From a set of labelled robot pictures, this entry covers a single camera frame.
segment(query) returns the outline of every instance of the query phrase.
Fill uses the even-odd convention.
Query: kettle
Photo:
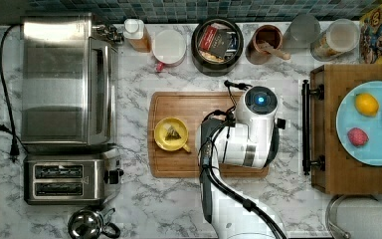
[[[75,212],[68,222],[68,231],[73,239],[96,239],[100,234],[118,238],[120,229],[110,222],[114,208],[86,207]]]

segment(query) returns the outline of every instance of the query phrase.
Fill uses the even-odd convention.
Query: wooden spoon
[[[289,60],[290,54],[287,52],[283,52],[281,50],[275,49],[272,45],[270,45],[268,42],[263,42],[258,44],[259,48],[263,51],[266,51],[272,55],[275,55],[281,59]]]

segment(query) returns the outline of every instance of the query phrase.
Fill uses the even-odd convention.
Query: blue tile backsplash
[[[291,21],[310,13],[318,20],[359,19],[382,0],[29,0],[37,11],[91,11],[111,23],[198,23],[207,17],[235,22]]]

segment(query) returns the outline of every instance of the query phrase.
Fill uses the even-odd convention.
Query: black container
[[[215,63],[204,58],[198,49],[199,41],[204,33],[207,26],[214,23],[223,24],[231,29],[231,31],[236,32],[237,36],[237,51],[233,56],[231,56],[227,61],[223,63]],[[221,77],[235,68],[244,48],[244,38],[241,29],[233,22],[225,18],[208,18],[203,23],[199,24],[194,30],[191,38],[191,52],[192,52],[192,62],[195,67],[204,75],[209,77]]]

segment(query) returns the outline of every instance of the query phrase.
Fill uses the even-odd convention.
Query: blue plate
[[[377,116],[365,117],[355,108],[357,94],[369,93],[380,105]],[[360,147],[352,145],[347,133],[353,128],[359,127],[364,130],[369,140]],[[336,129],[340,142],[346,151],[363,163],[382,166],[382,82],[369,82],[362,84],[343,99],[337,110]]]

